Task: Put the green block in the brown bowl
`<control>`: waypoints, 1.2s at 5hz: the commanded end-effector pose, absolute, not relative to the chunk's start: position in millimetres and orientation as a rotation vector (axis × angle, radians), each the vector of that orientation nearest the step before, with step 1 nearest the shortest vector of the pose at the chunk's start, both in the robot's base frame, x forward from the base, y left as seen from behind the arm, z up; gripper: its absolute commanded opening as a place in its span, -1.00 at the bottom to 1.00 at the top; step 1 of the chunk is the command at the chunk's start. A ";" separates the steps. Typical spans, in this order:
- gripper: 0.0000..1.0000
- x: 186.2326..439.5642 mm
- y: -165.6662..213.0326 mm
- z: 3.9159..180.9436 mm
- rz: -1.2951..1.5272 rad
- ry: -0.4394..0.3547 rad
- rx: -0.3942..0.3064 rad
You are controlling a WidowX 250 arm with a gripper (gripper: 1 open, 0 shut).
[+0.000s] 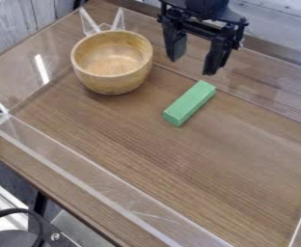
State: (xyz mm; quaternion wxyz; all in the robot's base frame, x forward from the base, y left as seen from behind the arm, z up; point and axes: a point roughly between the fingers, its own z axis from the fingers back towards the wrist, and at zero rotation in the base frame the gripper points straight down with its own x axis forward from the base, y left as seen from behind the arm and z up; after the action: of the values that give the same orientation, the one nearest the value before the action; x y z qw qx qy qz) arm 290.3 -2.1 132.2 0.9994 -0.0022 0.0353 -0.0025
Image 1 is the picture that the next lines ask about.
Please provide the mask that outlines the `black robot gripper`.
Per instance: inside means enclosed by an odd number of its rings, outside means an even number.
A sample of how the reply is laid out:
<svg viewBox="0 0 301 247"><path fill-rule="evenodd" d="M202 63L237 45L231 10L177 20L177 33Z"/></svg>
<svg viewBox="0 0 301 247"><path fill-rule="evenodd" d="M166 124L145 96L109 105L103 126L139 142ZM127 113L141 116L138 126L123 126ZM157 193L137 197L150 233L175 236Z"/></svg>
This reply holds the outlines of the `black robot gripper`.
<svg viewBox="0 0 301 247"><path fill-rule="evenodd" d="M231 43L234 48L241 47L247 20L230 10L229 0L159 0L159 3L158 22L169 59L175 62L185 53L185 32L209 39L202 75L214 75L225 66Z"/></svg>

